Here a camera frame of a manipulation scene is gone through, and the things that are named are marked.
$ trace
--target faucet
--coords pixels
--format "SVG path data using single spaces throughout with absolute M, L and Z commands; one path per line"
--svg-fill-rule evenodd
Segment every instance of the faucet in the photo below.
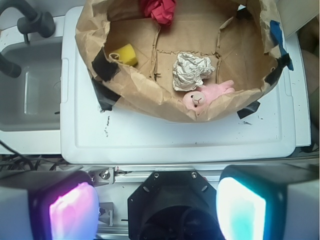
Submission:
M 17 28 L 23 34 L 24 42 L 30 44 L 28 34 L 38 32 L 41 37 L 49 38 L 54 34 L 56 26 L 54 19 L 49 12 L 38 12 L 30 6 L 26 0 L 0 0 L 0 15 L 7 8 L 16 8 L 24 17 L 17 21 Z M 7 60 L 0 53 L 0 71 L 12 78 L 21 74 L 21 67 Z

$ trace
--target yellow sponge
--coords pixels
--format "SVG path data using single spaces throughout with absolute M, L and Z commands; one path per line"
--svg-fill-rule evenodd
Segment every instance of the yellow sponge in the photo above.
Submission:
M 119 54 L 118 60 L 123 64 L 134 66 L 138 63 L 135 50 L 131 44 L 127 44 L 117 50 L 114 50 L 110 54 Z

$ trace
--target plush bunny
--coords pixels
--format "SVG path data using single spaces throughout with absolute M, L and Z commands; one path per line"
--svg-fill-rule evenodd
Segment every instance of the plush bunny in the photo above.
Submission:
M 210 105 L 213 100 L 217 99 L 221 95 L 233 93 L 234 81 L 228 80 L 220 84 L 209 84 L 198 87 L 195 91 L 187 92 L 182 102 L 189 110 L 194 110 L 199 115 L 206 106 Z

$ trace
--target red cloth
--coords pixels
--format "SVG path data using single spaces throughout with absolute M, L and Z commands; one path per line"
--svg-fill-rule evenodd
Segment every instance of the red cloth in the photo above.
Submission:
M 151 16 L 159 24 L 171 25 L 176 9 L 176 0 L 141 0 L 140 5 L 146 17 Z

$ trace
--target sink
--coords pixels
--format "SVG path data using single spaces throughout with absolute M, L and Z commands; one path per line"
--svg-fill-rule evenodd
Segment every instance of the sink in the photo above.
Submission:
M 18 78 L 0 72 L 0 130 L 60 129 L 62 37 L 15 43 L 3 56 L 21 67 Z

